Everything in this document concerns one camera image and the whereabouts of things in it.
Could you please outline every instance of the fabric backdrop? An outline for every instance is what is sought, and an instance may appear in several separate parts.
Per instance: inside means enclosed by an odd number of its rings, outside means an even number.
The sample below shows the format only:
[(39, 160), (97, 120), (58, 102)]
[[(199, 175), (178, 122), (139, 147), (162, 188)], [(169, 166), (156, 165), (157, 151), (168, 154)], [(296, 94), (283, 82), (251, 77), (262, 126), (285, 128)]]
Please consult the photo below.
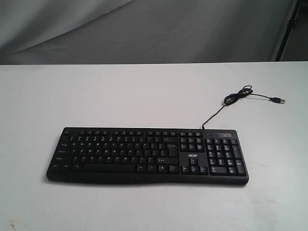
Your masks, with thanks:
[(4, 0), (0, 64), (274, 60), (296, 0)]

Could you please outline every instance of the black cable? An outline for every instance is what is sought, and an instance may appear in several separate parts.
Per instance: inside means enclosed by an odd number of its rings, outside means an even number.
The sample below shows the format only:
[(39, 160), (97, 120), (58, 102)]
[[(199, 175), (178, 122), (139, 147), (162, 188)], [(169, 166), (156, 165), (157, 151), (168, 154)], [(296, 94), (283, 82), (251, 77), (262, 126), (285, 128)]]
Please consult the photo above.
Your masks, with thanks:
[(252, 86), (246, 85), (238, 93), (232, 93), (232, 94), (228, 95), (224, 99), (224, 105), (215, 114), (213, 114), (206, 122), (204, 122), (202, 124), (202, 129), (205, 129), (204, 124), (206, 124), (211, 118), (216, 116), (225, 106), (230, 106), (230, 105), (234, 104), (236, 101), (238, 101), (239, 99), (245, 98), (248, 95), (256, 95), (256, 96), (268, 98), (270, 101), (272, 101), (274, 103), (285, 103), (285, 100), (283, 100), (281, 98), (277, 98), (277, 97), (272, 98), (272, 97), (268, 97), (268, 96), (265, 96), (265, 95), (253, 94), (252, 92), (253, 92)]

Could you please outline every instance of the keyboard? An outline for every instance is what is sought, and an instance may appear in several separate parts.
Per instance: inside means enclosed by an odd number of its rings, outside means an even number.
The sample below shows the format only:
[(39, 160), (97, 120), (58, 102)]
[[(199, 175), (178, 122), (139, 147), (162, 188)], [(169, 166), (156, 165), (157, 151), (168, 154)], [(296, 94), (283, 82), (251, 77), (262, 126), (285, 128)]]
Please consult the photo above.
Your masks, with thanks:
[(55, 181), (248, 182), (235, 130), (64, 128), (47, 170)]

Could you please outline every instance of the tabletop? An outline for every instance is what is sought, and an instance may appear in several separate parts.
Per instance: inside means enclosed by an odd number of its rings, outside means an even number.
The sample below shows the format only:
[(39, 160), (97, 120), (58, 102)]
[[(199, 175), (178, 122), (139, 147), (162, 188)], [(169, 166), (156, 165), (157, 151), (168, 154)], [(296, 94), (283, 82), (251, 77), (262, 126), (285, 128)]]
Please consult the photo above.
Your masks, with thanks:
[[(237, 130), (245, 186), (56, 183), (64, 127)], [(0, 66), (0, 230), (307, 230), (308, 62)]]

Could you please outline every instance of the keyboard frame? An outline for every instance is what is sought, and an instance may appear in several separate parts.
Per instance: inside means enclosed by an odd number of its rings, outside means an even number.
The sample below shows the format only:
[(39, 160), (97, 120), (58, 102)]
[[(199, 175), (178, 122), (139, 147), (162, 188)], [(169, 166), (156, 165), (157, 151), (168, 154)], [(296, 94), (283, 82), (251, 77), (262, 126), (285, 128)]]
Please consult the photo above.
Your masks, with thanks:
[[(72, 134), (76, 134), (80, 130), (107, 130), (107, 131), (143, 131), (143, 136), (146, 137), (148, 131), (175, 131), (178, 138), (178, 151), (179, 151), (179, 174), (161, 174), (161, 173), (97, 173), (97, 172), (54, 172), (47, 170), (47, 178), (52, 181), (63, 182), (78, 182), (78, 183), (97, 183), (97, 184), (148, 184), (148, 183), (211, 183), (211, 184), (228, 184), (228, 185), (243, 185), (249, 181), (249, 175), (246, 168), (243, 152), (238, 139), (237, 132), (235, 130), (218, 130), (218, 129), (186, 129), (186, 128), (64, 128), (64, 130), (71, 131)], [(210, 175), (186, 175), (181, 172), (181, 159), (188, 158), (185, 154), (187, 152), (180, 151), (180, 132), (201, 132), (204, 139), (205, 152), (198, 154), (205, 154), (207, 157), (206, 141), (205, 139), (236, 139), (242, 156), (243, 166), (245, 168), (246, 176), (214, 176)], [(215, 137), (212, 135), (218, 134), (230, 134), (231, 137)]]

